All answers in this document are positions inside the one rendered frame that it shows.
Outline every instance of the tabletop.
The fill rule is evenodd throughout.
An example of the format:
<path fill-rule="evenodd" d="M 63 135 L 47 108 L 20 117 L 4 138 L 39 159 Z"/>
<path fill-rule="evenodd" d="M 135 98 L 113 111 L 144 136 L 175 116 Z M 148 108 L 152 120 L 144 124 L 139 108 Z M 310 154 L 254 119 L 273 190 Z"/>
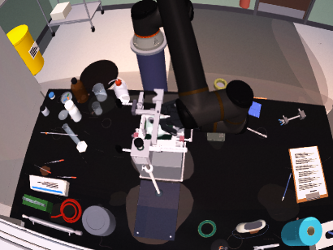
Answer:
<path fill-rule="evenodd" d="M 193 131 L 192 142 L 187 143 L 184 181 L 180 183 L 175 240 L 161 241 L 133 236 L 141 180 L 130 153 L 119 154 L 115 150 L 117 144 L 125 149 L 131 148 L 132 134 L 140 125 L 140 115 L 133 116 L 131 106 L 117 108 L 114 91 L 107 90 L 108 98 L 101 104 L 102 115 L 93 113 L 91 105 L 96 97 L 91 94 L 84 104 L 78 104 L 73 97 L 82 114 L 81 121 L 75 123 L 69 116 L 61 121 L 58 114 L 64 106 L 58 97 L 68 90 L 50 91 L 56 98 L 50 100 L 47 95 L 43 104 L 50 110 L 50 115 L 44 117 L 40 113 L 38 116 L 20 173 L 11 218 L 22 219 L 22 214 L 26 214 L 83 231 L 83 236 L 69 236 L 63 231 L 36 223 L 33 225 L 23 219 L 28 229 L 92 249 L 105 249 L 102 246 L 148 250 L 211 249 L 214 242 L 222 239 L 234 249 L 253 249 L 253 246 L 267 244 L 280 244 L 279 249 L 289 249 L 291 247 L 281 240 L 281 230 L 286 223 L 307 217 L 315 217 L 320 222 L 331 220 L 331 214 L 323 212 L 333 205 L 333 168 L 330 167 L 333 141 L 324 106 L 254 100 L 262 104 L 262 108 L 259 118 L 249 117 L 249 128 L 266 134 L 267 138 L 246 131 L 243 135 L 226 134 L 224 142 L 213 142 L 207 140 L 206 133 Z M 137 99 L 139 92 L 129 91 L 131 101 Z M 154 108 L 153 96 L 154 92 L 145 92 L 146 110 Z M 176 93 L 165 93 L 164 102 L 177 97 Z M 305 119 L 293 119 L 288 125 L 280 126 L 279 119 L 283 115 L 291 118 L 297 115 L 298 109 L 305 112 Z M 41 134 L 42 131 L 64 133 L 64 123 L 86 142 L 86 152 L 79 153 L 69 136 Z M 291 181 L 282 203 L 292 172 L 288 150 L 311 146 L 318 146 L 328 197 L 297 204 Z M 45 164 L 59 159 L 64 161 Z M 51 174 L 46 177 L 49 178 L 75 176 L 76 179 L 66 179 L 70 183 L 68 197 L 31 190 L 29 175 L 42 176 L 42 170 L 34 165 L 48 166 Z M 23 205 L 24 194 L 52 202 L 52 213 Z M 117 223 L 115 231 L 106 237 L 95 236 L 84 229 L 81 219 L 67 223 L 61 217 L 51 218 L 60 214 L 60 205 L 67 198 L 77 200 L 83 211 L 92 205 L 102 205 L 111 211 Z M 64 213 L 70 217 L 74 210 L 67 207 Z M 268 226 L 255 235 L 234 231 L 242 222 L 259 219 L 265 220 Z M 205 220 L 216 225 L 216 232 L 209 238 L 200 236 L 198 232 L 199 225 Z M 211 225 L 205 224 L 201 231 L 209 234 Z"/>

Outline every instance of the blue tape roll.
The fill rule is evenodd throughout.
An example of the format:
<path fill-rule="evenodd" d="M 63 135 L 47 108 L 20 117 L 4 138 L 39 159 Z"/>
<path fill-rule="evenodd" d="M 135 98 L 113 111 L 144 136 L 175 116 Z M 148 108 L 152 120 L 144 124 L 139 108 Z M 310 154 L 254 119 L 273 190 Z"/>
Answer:
<path fill-rule="evenodd" d="M 322 224 L 315 217 L 289 222 L 284 225 L 281 238 L 288 246 L 313 246 L 322 238 Z"/>

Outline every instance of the yellow cylinder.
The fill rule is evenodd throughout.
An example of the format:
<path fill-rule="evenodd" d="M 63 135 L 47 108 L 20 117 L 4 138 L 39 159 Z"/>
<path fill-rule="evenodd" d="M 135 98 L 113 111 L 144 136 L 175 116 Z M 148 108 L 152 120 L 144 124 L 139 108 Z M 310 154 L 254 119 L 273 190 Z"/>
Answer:
<path fill-rule="evenodd" d="M 44 66 L 44 59 L 41 52 L 38 51 L 35 58 L 29 53 L 34 40 L 28 30 L 28 26 L 23 24 L 13 28 L 7 34 L 11 44 L 15 47 L 21 58 L 24 60 L 25 65 L 33 75 L 36 75 Z"/>
<path fill-rule="evenodd" d="M 217 78 L 214 82 L 214 88 L 216 90 L 225 89 L 227 87 L 227 81 L 222 78 Z"/>

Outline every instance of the blue pen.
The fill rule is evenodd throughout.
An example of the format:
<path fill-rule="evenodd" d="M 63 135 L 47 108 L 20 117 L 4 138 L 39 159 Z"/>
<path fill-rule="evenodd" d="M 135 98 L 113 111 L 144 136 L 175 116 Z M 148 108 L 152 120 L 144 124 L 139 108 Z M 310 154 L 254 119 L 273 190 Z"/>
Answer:
<path fill-rule="evenodd" d="M 287 183 L 287 186 L 286 186 L 286 190 L 284 190 L 284 195 L 283 195 L 282 200 L 284 199 L 284 197 L 285 197 L 285 195 L 286 195 L 286 191 L 287 191 L 287 188 L 288 188 L 288 185 L 289 185 L 290 177 L 292 177 L 292 173 L 290 173 L 290 175 L 289 175 L 288 183 Z"/>

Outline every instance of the brown bottle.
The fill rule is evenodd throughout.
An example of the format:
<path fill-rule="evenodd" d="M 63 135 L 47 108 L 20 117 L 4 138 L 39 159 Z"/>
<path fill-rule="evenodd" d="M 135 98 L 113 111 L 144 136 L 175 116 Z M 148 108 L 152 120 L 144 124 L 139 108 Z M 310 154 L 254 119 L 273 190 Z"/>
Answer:
<path fill-rule="evenodd" d="M 83 83 L 75 77 L 71 79 L 71 91 L 78 103 L 85 103 L 89 98 Z"/>

